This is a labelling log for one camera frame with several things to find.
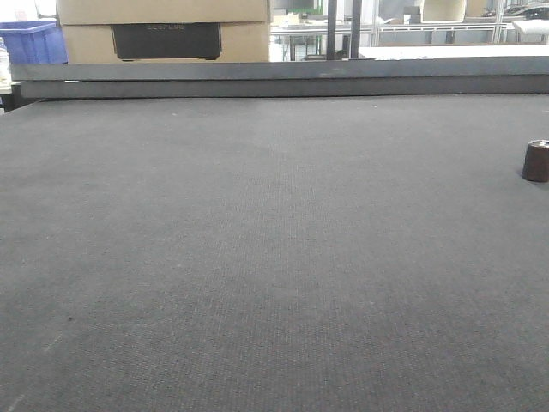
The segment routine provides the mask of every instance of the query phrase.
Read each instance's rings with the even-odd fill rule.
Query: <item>workbench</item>
[[[0,117],[0,409],[547,411],[547,95]]]
[[[327,22],[322,21],[302,21],[299,24],[271,27],[271,36],[275,41],[284,41],[287,49],[290,51],[290,61],[296,60],[296,45],[301,41],[305,44],[305,50],[308,50],[309,39],[314,46],[315,53],[323,52],[323,36],[327,34]],[[335,26],[335,33],[343,36],[343,49],[348,49],[348,40],[351,35],[352,25],[348,22],[338,21]],[[424,23],[424,24],[363,24],[360,26],[360,33],[369,35],[369,41],[363,42],[364,46],[373,48],[382,43],[380,39],[386,33],[425,33],[424,44],[432,45],[433,35],[435,33],[445,33],[445,44],[453,45],[457,33],[464,32],[487,32],[493,33],[492,41],[488,44],[506,43],[509,32],[515,30],[511,17],[505,17],[501,22],[495,22],[495,19],[486,18],[468,18],[462,23]]]

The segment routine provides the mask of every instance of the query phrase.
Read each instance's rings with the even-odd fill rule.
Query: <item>metal beam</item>
[[[326,47],[326,60],[335,59],[335,24],[337,19],[337,0],[328,2],[328,44]]]
[[[492,43],[501,41],[501,32],[504,21],[504,12],[507,2],[505,0],[496,0],[496,25],[492,34]]]
[[[351,59],[359,58],[362,0],[353,0],[353,26],[351,27]]]
[[[502,23],[501,27],[504,30],[511,29],[508,27],[510,21]],[[445,32],[445,31],[493,31],[498,25],[496,23],[432,23],[432,24],[389,24],[389,25],[377,25],[376,29],[380,33],[410,33],[410,32]],[[351,34],[352,24],[341,24],[335,29],[336,34]],[[369,34],[371,32],[371,24],[363,24],[360,32],[362,34]],[[273,27],[271,29],[271,35],[273,36],[291,36],[291,35],[321,35],[326,34],[326,27],[302,25],[299,28],[283,28]]]
[[[549,75],[549,57],[435,58],[248,64],[14,64],[28,81],[309,80],[426,76]]]
[[[329,97],[406,94],[549,93],[549,76],[385,77],[361,79],[161,82],[24,82],[34,99],[168,97]]]
[[[371,35],[370,35],[370,47],[378,46],[377,38],[377,17],[379,16],[379,0],[373,0],[373,9],[371,13]]]

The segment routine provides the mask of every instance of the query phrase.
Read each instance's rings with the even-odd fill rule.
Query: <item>stacked box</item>
[[[461,23],[467,0],[421,0],[422,23]]]
[[[468,0],[465,14],[467,17],[481,17],[487,9],[488,0]]]
[[[69,63],[268,61],[268,0],[58,0]]]

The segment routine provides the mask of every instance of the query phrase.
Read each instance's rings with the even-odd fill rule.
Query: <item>black pole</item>
[[[351,55],[359,58],[360,47],[360,17],[362,15],[362,0],[353,0],[353,25],[351,26]]]
[[[335,19],[337,18],[337,0],[328,2],[328,44],[326,60],[335,60]]]

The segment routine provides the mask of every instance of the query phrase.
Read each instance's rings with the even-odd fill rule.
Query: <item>plastic bottle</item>
[[[0,37],[0,88],[7,88],[11,84],[9,71],[9,54],[3,39]]]

